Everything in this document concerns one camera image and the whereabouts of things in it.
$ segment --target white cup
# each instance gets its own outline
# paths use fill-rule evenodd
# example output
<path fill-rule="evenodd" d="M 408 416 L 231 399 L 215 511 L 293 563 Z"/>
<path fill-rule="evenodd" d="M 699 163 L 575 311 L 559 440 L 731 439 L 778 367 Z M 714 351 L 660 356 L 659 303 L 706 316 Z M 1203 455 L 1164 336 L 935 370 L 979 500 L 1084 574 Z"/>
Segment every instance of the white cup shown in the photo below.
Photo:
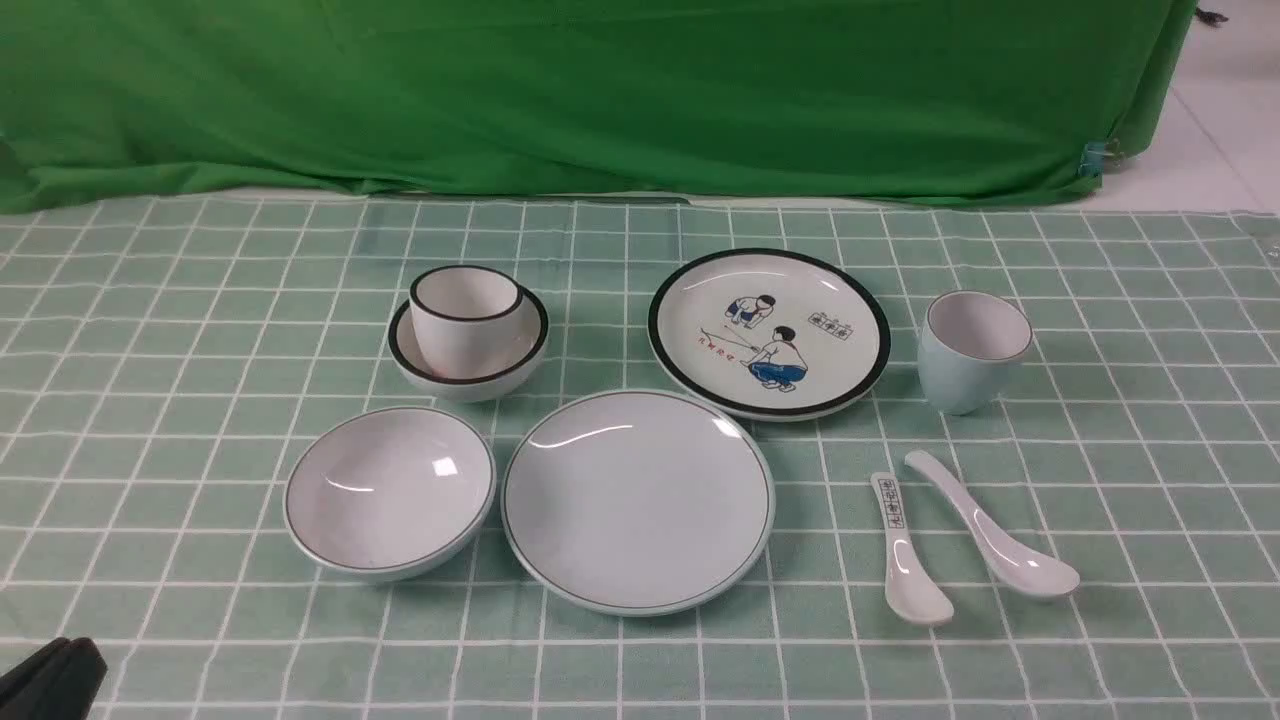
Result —
<path fill-rule="evenodd" d="M 920 328 L 920 384 L 934 409 L 964 415 L 995 400 L 1032 346 L 1032 324 L 1007 300 L 960 290 L 938 296 Z"/>
<path fill-rule="evenodd" d="M 448 265 L 419 275 L 408 288 L 413 334 L 422 360 L 445 378 L 492 374 L 507 345 L 521 336 L 525 293 L 506 273 Z"/>

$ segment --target black object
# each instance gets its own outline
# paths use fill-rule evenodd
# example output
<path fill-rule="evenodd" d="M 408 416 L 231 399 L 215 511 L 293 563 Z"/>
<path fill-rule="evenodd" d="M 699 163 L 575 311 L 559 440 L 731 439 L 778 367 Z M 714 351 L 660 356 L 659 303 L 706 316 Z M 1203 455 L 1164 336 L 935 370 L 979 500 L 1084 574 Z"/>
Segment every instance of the black object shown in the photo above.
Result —
<path fill-rule="evenodd" d="M 0 676 L 0 720 L 84 720 L 106 676 L 88 638 L 58 638 Z"/>
<path fill-rule="evenodd" d="M 1215 13 L 1212 10 L 1201 10 L 1196 8 L 1196 19 L 1207 24 L 1208 27 L 1222 27 L 1222 23 L 1229 20 L 1222 13 Z"/>

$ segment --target white plate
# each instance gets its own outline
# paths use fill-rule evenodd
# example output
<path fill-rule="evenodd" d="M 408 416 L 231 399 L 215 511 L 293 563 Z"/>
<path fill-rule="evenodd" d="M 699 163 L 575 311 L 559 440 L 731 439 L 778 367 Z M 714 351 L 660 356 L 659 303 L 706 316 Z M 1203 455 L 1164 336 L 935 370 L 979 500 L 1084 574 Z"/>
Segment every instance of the white plate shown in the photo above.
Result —
<path fill-rule="evenodd" d="M 664 615 L 728 589 L 764 551 L 773 479 L 742 428 L 658 391 L 544 418 L 507 471 L 502 515 L 526 570 L 598 612 Z"/>
<path fill-rule="evenodd" d="M 376 410 L 302 454 L 284 489 L 284 523 L 316 562 L 398 580 L 461 550 L 497 487 L 493 455 L 471 425 L 425 407 Z"/>
<path fill-rule="evenodd" d="M 676 270 L 649 306 L 649 342 L 691 392 L 776 421 L 858 400 L 890 347 L 888 322 L 867 288 L 820 260 L 767 249 L 726 250 Z"/>

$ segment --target light blue cup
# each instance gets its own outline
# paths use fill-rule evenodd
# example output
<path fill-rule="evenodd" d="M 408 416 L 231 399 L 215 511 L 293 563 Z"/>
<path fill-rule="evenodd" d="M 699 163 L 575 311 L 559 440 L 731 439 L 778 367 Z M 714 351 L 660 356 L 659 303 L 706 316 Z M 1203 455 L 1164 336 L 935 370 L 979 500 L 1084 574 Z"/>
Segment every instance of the light blue cup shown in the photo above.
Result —
<path fill-rule="evenodd" d="M 916 354 L 924 397 L 948 415 L 982 407 L 1009 383 L 1032 337 L 1027 315 L 995 295 L 938 296 L 924 314 Z"/>

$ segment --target cartoon boy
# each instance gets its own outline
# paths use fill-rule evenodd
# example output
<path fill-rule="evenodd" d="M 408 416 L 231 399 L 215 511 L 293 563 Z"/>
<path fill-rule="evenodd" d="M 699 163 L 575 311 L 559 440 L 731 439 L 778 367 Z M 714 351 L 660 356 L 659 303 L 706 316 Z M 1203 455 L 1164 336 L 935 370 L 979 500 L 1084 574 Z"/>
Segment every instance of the cartoon boy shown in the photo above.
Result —
<path fill-rule="evenodd" d="M 781 392 L 791 392 L 796 388 L 795 383 L 803 380 L 809 372 L 808 363 L 792 345 L 795 338 L 794 329 L 778 325 L 773 329 L 773 342 L 765 343 L 750 360 L 742 360 L 742 364 L 755 379 L 760 380 L 764 389 L 777 388 Z"/>
<path fill-rule="evenodd" d="M 773 299 L 772 295 L 762 295 L 759 297 L 739 297 L 733 302 L 728 304 L 728 310 L 724 310 L 724 316 L 731 319 L 735 325 L 745 325 L 746 329 L 751 329 L 760 324 L 760 320 L 769 316 L 773 313 L 773 306 L 778 301 Z"/>

